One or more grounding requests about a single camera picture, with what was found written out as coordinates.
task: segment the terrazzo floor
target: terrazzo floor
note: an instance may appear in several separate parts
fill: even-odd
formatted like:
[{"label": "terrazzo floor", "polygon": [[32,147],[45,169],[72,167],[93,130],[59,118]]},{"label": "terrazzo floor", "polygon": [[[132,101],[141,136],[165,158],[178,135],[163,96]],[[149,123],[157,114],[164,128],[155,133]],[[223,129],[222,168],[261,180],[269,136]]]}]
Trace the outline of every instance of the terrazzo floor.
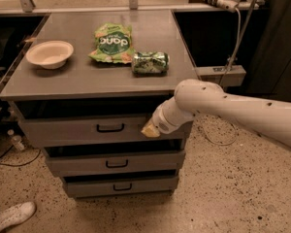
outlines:
[{"label": "terrazzo floor", "polygon": [[[12,149],[19,165],[39,150]],[[0,133],[0,152],[10,146]],[[291,151],[217,117],[194,121],[174,193],[69,198],[39,154],[0,165],[0,211],[35,201],[37,212],[11,233],[291,233]]]}]

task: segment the sneaker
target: sneaker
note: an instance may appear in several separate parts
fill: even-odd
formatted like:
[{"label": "sneaker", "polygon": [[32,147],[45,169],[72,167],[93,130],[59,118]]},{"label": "sneaker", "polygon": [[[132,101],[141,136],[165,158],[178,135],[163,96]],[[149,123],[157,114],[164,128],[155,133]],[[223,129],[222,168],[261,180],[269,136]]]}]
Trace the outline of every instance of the sneaker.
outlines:
[{"label": "sneaker", "polygon": [[34,202],[26,202],[12,206],[0,213],[0,232],[12,225],[17,225],[31,218],[36,212]]}]

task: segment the white bowl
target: white bowl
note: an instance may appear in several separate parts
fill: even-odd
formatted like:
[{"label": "white bowl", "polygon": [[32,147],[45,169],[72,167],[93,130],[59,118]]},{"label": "white bowl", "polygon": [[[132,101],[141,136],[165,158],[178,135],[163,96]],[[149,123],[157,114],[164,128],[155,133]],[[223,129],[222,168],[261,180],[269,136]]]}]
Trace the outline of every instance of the white bowl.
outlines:
[{"label": "white bowl", "polygon": [[63,66],[74,52],[74,47],[67,42],[49,41],[29,49],[27,60],[46,69],[56,69]]}]

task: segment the beverage can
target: beverage can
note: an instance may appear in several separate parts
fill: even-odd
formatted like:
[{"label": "beverage can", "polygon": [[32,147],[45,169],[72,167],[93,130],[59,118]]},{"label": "beverage can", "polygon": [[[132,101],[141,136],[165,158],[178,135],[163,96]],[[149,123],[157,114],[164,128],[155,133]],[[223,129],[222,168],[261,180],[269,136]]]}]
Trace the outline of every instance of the beverage can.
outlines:
[{"label": "beverage can", "polygon": [[135,52],[132,59],[132,71],[136,74],[166,73],[170,57],[166,52]]}]

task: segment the cabinet door handle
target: cabinet door handle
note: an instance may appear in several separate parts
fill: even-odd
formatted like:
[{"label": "cabinet door handle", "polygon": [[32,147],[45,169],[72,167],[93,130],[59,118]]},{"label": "cabinet door handle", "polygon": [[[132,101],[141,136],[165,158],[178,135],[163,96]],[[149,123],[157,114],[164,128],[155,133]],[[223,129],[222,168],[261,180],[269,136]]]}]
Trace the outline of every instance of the cabinet door handle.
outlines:
[{"label": "cabinet door handle", "polygon": [[122,123],[122,124],[120,125],[120,128],[116,128],[116,129],[101,129],[101,128],[100,128],[100,125],[97,124],[96,129],[97,129],[97,131],[98,131],[99,133],[111,133],[111,132],[120,132],[120,131],[122,131],[122,130],[124,129],[124,127],[125,127],[125,124]]},{"label": "cabinet door handle", "polygon": [[112,165],[109,163],[108,160],[106,161],[106,167],[108,168],[121,168],[121,167],[127,167],[127,165],[128,165],[128,159],[126,159],[125,163],[122,165],[116,165],[116,164]]},{"label": "cabinet door handle", "polygon": [[116,187],[115,187],[115,184],[114,184],[114,185],[113,185],[113,190],[114,190],[114,191],[130,190],[130,189],[132,189],[132,187],[133,187],[133,185],[132,185],[131,183],[129,183],[129,186],[126,187],[126,188],[116,188]]}]

